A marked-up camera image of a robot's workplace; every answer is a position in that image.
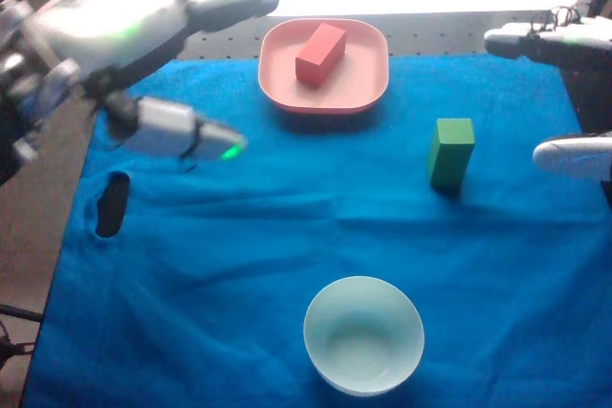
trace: perforated metal panel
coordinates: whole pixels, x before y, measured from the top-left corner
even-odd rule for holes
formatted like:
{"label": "perforated metal panel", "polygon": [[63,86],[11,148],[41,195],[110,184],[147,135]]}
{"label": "perforated metal panel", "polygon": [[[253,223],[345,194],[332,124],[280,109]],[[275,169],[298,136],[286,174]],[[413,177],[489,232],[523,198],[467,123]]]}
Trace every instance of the perforated metal panel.
{"label": "perforated metal panel", "polygon": [[[390,55],[444,55],[483,53],[486,31],[511,22],[539,20],[543,11],[482,11],[351,16],[385,34]],[[257,58],[261,41],[288,17],[264,17],[221,32],[195,34],[179,59]]]}

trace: blue tablecloth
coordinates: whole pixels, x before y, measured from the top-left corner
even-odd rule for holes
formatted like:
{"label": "blue tablecloth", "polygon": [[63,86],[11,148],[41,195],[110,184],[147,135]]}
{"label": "blue tablecloth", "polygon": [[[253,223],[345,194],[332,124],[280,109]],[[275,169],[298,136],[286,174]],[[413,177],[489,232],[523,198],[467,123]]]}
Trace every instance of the blue tablecloth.
{"label": "blue tablecloth", "polygon": [[[112,150],[97,126],[36,346],[25,407],[609,407],[612,219],[597,183],[531,163],[579,130],[557,70],[490,56],[392,58],[355,132],[305,134],[256,61],[176,62],[136,85],[240,129],[247,152],[187,172]],[[473,119],[462,194],[427,183],[437,118]],[[109,174],[120,233],[95,235]],[[380,277],[426,331],[415,374],[373,399],[329,388],[302,342],[315,294]]]}

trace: robotic hand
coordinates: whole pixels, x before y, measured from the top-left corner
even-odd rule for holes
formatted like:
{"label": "robotic hand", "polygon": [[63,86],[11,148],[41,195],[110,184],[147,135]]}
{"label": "robotic hand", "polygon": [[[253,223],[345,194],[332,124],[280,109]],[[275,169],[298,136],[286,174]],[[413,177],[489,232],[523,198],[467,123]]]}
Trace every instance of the robotic hand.
{"label": "robotic hand", "polygon": [[[612,20],[583,18],[576,9],[565,8],[551,16],[550,24],[510,23],[488,31],[485,49],[510,59],[525,55],[568,71],[612,71]],[[533,160],[545,171],[611,181],[612,131],[547,139],[534,150]]]}
{"label": "robotic hand", "polygon": [[123,90],[177,56],[198,31],[264,16],[278,0],[51,0],[0,4],[0,184],[36,157],[33,138],[69,94],[105,110],[109,134],[147,154],[228,159],[246,140],[196,114]]}

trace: wooden block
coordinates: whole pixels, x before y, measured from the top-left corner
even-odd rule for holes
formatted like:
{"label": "wooden block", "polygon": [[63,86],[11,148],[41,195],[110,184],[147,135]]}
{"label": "wooden block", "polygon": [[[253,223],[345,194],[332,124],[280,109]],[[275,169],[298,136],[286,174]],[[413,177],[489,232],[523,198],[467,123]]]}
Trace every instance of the wooden block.
{"label": "wooden block", "polygon": [[429,152],[429,183],[434,188],[461,186],[475,145],[469,118],[438,118]]}
{"label": "wooden block", "polygon": [[319,86],[344,55],[346,31],[321,23],[295,58],[295,77]]}

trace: light green bowl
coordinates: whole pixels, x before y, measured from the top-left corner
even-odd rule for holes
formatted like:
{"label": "light green bowl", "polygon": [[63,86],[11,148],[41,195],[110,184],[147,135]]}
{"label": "light green bowl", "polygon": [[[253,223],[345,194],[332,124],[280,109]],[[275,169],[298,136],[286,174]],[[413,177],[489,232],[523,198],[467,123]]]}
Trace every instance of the light green bowl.
{"label": "light green bowl", "polygon": [[373,277],[346,277],[321,290],[308,307],[304,343],[327,382],[345,394],[371,397],[412,375],[425,333],[401,290]]}

